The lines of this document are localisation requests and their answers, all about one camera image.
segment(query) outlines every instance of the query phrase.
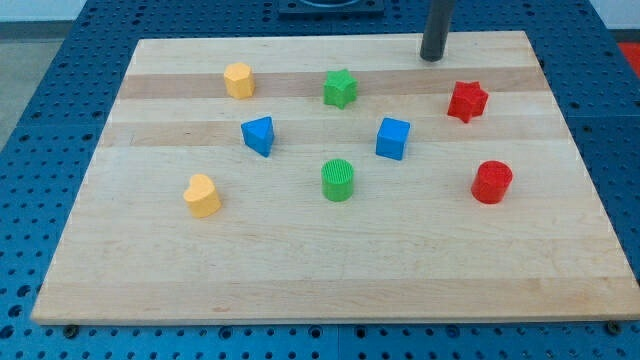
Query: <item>blue block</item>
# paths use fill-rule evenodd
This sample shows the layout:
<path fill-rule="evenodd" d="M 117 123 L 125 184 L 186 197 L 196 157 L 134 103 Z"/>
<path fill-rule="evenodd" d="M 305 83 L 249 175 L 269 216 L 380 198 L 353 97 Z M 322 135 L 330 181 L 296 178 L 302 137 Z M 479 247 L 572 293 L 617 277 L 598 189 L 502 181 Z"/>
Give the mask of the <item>blue block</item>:
<path fill-rule="evenodd" d="M 273 144 L 273 121 L 271 116 L 249 121 L 240 126 L 244 143 L 264 157 L 269 157 Z"/>
<path fill-rule="evenodd" d="M 384 118 L 378 130 L 376 155 L 402 160 L 410 127 L 406 121 Z"/>

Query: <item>black post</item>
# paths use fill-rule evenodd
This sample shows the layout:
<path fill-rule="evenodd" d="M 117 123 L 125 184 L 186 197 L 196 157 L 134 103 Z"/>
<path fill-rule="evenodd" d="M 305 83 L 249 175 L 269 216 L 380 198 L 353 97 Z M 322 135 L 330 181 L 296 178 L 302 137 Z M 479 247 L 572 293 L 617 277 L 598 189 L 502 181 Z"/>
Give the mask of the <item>black post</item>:
<path fill-rule="evenodd" d="M 456 0 L 431 0 L 431 9 L 420 47 L 421 58 L 427 61 L 442 59 L 455 4 Z"/>

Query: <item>yellow hexagonal prism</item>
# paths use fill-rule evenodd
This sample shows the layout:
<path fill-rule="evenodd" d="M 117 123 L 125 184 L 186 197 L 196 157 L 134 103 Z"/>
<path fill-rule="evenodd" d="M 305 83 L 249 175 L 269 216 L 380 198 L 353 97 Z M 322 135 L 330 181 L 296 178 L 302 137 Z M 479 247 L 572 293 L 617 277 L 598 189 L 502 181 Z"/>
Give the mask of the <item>yellow hexagonal prism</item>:
<path fill-rule="evenodd" d="M 251 66 L 241 62 L 228 65 L 224 70 L 224 84 L 227 87 L 227 94 L 236 99 L 253 96 L 256 83 Z"/>

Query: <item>blue pegboard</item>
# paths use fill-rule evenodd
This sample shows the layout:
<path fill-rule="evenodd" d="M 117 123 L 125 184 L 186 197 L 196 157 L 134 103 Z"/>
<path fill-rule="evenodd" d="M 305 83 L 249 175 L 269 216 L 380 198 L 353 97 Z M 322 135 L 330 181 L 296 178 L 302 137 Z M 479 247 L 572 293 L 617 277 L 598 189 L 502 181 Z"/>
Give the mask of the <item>blue pegboard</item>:
<path fill-rule="evenodd" d="M 138 39 L 421 32 L 428 6 L 386 0 L 383 16 L 279 19 L 269 0 L 89 0 L 0 154 L 0 359 L 640 359 L 637 321 L 80 327 L 76 335 L 28 319 Z M 458 0 L 452 30 L 527 32 L 640 276 L 640 82 L 590 3 Z"/>

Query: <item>red block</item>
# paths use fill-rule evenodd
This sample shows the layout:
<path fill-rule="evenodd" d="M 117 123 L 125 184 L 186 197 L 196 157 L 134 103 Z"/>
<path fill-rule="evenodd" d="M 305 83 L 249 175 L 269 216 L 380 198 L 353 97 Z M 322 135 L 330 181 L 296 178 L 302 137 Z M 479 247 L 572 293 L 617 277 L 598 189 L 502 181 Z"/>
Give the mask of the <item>red block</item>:
<path fill-rule="evenodd" d="M 480 116 L 487 105 L 489 94 L 480 88 L 478 81 L 465 83 L 456 81 L 447 115 L 455 116 L 468 123 L 474 116 Z"/>
<path fill-rule="evenodd" d="M 486 161 L 478 168 L 476 179 L 471 185 L 471 193 L 480 202 L 497 204 L 513 180 L 511 169 L 500 161 Z"/>

